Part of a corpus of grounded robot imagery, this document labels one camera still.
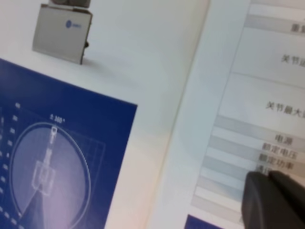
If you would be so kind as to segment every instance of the logo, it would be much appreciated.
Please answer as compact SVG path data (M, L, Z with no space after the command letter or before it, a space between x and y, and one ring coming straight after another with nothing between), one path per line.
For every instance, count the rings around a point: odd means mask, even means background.
M72 21L68 20L66 23L66 27L71 28L71 26L72 26Z
M71 27L75 27L75 28L81 28L81 25L80 24L76 24L76 23L72 23L71 20L68 20L66 22L66 27L69 29Z

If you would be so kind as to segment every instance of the gray table cell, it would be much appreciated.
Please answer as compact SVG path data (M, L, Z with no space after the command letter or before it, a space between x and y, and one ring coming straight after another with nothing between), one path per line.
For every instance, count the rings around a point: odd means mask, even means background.
M303 0L251 0L251 3L305 10L305 2Z
M263 153L261 150L242 146L215 136L210 138L209 147L255 162L257 162L260 154Z
M203 166L205 168L209 168L211 170L224 173L226 175L229 175L231 177L237 178L239 180L244 181L246 178L247 173L249 172L246 169L239 168L237 166L230 165L228 163L216 160L214 158L211 158L209 156L206 156L203 161Z
M250 136L256 139L261 139L270 143L275 143L281 146L288 147L290 149L293 149L295 151L300 151L304 153L305 149L305 140L301 139L299 137L287 135L281 132L269 130L263 127L251 125L248 123L240 122L231 118L223 117L223 116L218 116L214 126L220 127L223 129L227 129L230 131L237 132L239 134L245 135L245 136ZM291 137L293 138L293 142L290 146L284 143L280 143L276 141L276 136L277 135L282 135L285 137Z
M207 199L194 196L191 205L233 223L240 223L241 213L213 203Z
M234 199L239 202L241 202L242 198L243 198L242 191L240 191L236 188L229 187L227 185L218 183L216 181L207 179L205 177L199 177L197 186L204 188L208 191L211 191L213 193L219 194L221 196L228 197L230 199Z
M294 24L297 24L299 26L299 32L292 31L292 27ZM260 17L254 15L248 15L245 21L245 27L248 28L283 32L297 36L305 36L305 33L301 32L302 26L305 26L305 23L276 19L276 18Z

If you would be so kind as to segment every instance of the circular chart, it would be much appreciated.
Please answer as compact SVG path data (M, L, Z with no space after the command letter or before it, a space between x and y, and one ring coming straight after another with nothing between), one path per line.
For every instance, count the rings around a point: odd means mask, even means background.
M80 148L63 129L48 123L34 124L18 138L11 156L10 187L20 218L30 218L34 228L44 229L73 228L91 194Z

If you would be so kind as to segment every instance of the white background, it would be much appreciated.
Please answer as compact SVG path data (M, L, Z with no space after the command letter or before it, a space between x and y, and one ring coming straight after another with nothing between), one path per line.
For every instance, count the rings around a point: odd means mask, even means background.
M31 50L41 0L0 2L0 58L139 106L108 229L144 228L207 2L92 0L83 66Z
M221 228L241 228L190 205L249 5L250 0L210 3L149 229L183 229L190 213Z

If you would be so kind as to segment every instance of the metal device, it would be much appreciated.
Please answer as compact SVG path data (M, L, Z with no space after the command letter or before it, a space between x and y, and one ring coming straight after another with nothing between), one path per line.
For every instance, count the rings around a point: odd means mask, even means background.
M91 0L50 0L42 4L33 41L33 50L82 64L92 14Z

